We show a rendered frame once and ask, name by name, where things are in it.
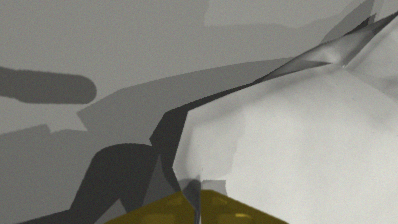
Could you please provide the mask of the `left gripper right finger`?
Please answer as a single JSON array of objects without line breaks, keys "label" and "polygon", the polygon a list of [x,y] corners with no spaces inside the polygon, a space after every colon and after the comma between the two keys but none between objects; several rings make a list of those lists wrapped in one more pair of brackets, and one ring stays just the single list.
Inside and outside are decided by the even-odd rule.
[{"label": "left gripper right finger", "polygon": [[289,223],[214,190],[201,190],[201,224]]}]

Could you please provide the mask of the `white pillow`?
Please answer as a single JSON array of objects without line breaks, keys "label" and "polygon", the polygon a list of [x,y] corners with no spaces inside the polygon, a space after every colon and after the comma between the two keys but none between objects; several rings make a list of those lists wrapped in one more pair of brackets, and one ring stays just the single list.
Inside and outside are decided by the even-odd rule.
[{"label": "white pillow", "polygon": [[289,224],[398,224],[398,11],[188,111],[173,170]]}]

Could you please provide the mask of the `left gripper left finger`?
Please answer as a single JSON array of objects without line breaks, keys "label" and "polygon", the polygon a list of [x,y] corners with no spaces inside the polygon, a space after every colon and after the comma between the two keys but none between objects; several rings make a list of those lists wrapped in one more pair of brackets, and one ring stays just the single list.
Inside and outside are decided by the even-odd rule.
[{"label": "left gripper left finger", "polygon": [[104,224],[194,224],[194,208],[179,191]]}]

